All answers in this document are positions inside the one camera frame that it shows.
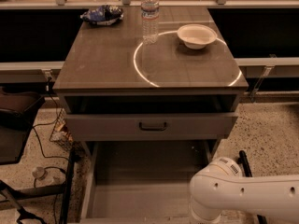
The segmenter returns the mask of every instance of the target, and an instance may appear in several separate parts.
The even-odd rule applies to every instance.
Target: open drawer
[[[189,223],[189,182],[205,141],[98,142],[80,223]]]
[[[237,114],[67,115],[76,141],[194,140],[228,136]]]

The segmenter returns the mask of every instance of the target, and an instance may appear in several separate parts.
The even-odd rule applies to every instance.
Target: cabinet
[[[92,159],[81,223],[186,222],[189,180],[229,135],[248,86],[205,7],[161,7],[150,46],[139,14],[124,7],[113,26],[84,23],[54,86]],[[188,23],[219,39],[187,49],[176,30]]]

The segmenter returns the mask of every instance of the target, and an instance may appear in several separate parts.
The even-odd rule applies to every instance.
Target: concrete floor
[[[245,150],[253,176],[299,175],[299,96],[287,94],[286,97],[258,98],[256,103],[247,99],[239,105],[239,118],[230,136],[222,140],[215,157],[238,157],[239,150]],[[57,110],[52,100],[47,100],[39,110],[36,123],[48,123],[55,120]],[[64,156],[67,152],[50,141],[53,124],[37,126],[41,144],[46,156]],[[80,161],[75,165],[72,196],[68,221],[78,222],[82,198],[86,185],[86,173],[90,162],[83,152],[79,152]],[[31,133],[20,163],[0,166],[0,179],[14,189],[32,188],[34,178],[32,170],[37,166],[57,166],[66,168],[64,159],[45,159],[40,151],[36,135]],[[49,175],[57,181],[64,182],[64,175],[57,170],[49,170]],[[55,216],[60,215],[61,195],[21,201],[30,211],[49,224],[55,224]],[[0,223],[15,223],[19,214],[9,203],[0,203]],[[39,223],[24,220],[23,223]],[[221,223],[258,223],[257,217],[240,211],[224,211]],[[268,218],[269,224],[286,224],[287,222]]]

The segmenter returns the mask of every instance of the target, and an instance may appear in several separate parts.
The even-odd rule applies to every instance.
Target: plastic water bottle
[[[159,34],[159,0],[142,0],[141,17],[144,44],[155,43]]]

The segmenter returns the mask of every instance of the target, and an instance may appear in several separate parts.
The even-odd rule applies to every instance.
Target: black chair
[[[35,92],[9,93],[0,87],[0,165],[18,163],[33,129],[38,109],[45,99]],[[37,219],[46,222],[36,215],[25,211],[18,200],[34,197],[63,194],[62,210],[59,223],[67,222],[67,211],[70,199],[72,176],[74,173],[75,151],[72,149],[68,158],[65,182],[41,188],[15,190],[0,180],[0,203],[11,202],[20,213],[16,220]]]

